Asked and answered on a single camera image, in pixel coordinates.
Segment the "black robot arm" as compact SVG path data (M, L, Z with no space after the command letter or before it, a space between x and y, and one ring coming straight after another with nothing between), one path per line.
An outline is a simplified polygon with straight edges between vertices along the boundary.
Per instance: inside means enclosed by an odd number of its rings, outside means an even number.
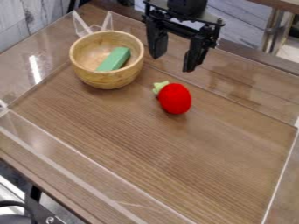
M168 48L168 33L191 41L184 54L183 71L195 70L215 48L220 28L226 25L222 18L207 11L208 0L144 0L143 22L146 25L147 44L152 58L158 60Z

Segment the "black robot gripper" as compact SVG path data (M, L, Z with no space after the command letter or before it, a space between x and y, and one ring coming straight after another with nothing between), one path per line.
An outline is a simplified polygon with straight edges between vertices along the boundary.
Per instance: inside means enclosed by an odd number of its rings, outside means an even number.
M144 0L144 24L148 50L159 59L167 52L168 33L191 40L184 55L183 71L195 70L206 58L210 48L218 44L222 18L207 12L208 0Z

